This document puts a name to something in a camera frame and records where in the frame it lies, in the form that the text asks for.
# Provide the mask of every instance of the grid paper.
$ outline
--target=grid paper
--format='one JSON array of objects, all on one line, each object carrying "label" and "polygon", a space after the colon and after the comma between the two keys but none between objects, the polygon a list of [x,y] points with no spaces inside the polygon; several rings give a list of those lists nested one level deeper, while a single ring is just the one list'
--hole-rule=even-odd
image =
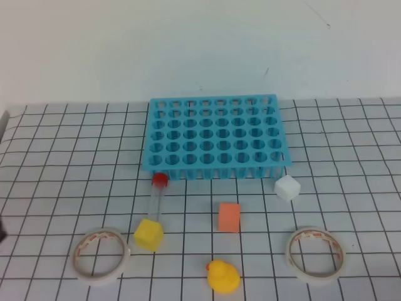
[{"label": "grid paper", "polygon": [[[0,144],[0,300],[398,300],[401,296],[401,100],[280,101],[301,194],[286,203],[271,179],[171,182],[165,237],[155,254],[132,234],[146,213],[140,170],[147,103],[16,107]],[[241,204],[241,232],[217,231],[220,202]],[[68,254],[83,235],[114,227],[132,248],[122,277],[88,287]],[[284,262],[290,234],[317,226],[348,253],[337,282],[307,285]],[[108,270],[119,252],[100,243],[85,264]],[[333,268],[331,250],[301,243],[305,269]],[[240,288],[212,293],[205,265],[231,262]]]}]

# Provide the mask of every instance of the rubber duck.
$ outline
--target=rubber duck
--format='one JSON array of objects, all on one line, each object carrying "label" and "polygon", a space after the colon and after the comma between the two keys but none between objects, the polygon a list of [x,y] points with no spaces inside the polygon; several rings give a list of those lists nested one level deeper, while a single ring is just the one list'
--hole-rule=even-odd
[{"label": "rubber duck", "polygon": [[207,282],[217,293],[233,293],[241,281],[236,268],[222,260],[212,260],[206,270]]}]

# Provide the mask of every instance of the yellow cube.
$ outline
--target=yellow cube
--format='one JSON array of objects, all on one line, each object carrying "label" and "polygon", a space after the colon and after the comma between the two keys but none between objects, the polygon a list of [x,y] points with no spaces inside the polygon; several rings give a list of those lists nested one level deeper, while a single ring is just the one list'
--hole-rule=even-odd
[{"label": "yellow cube", "polygon": [[156,221],[144,218],[135,233],[133,238],[138,246],[149,251],[155,252],[164,236],[162,225]]}]

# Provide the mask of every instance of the tape roll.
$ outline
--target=tape roll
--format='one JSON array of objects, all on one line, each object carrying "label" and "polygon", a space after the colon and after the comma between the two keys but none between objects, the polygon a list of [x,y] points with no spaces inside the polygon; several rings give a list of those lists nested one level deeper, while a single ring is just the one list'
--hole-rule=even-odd
[{"label": "tape roll", "polygon": [[[98,240],[101,240],[103,238],[116,239],[123,248],[123,254],[120,262],[113,270],[101,275],[92,275],[91,273],[85,272],[80,268],[79,258],[81,256],[82,250],[84,250],[91,243],[97,242]],[[91,233],[88,233],[75,247],[72,254],[73,269],[76,272],[76,276],[78,277],[78,279],[89,285],[100,286],[116,280],[118,276],[123,273],[125,265],[130,258],[130,255],[131,251],[121,233],[111,228],[98,229]]]},{"label": "tape roll", "polygon": [[[331,273],[311,273],[301,269],[293,260],[291,254],[291,246],[294,242],[298,242],[302,238],[319,239],[328,243],[333,249],[336,250],[338,264],[337,269]],[[295,231],[287,242],[286,247],[286,261],[288,265],[295,271],[296,276],[309,284],[327,284],[336,280],[344,270],[345,266],[345,251],[344,247],[340,244],[337,238],[331,233],[319,228],[303,228]]]}]

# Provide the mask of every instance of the white backdrop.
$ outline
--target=white backdrop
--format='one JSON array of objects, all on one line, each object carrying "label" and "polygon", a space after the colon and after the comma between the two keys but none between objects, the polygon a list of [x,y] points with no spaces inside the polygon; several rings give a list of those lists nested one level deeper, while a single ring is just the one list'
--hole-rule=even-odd
[{"label": "white backdrop", "polygon": [[397,96],[400,12],[399,0],[0,1],[0,100]]}]

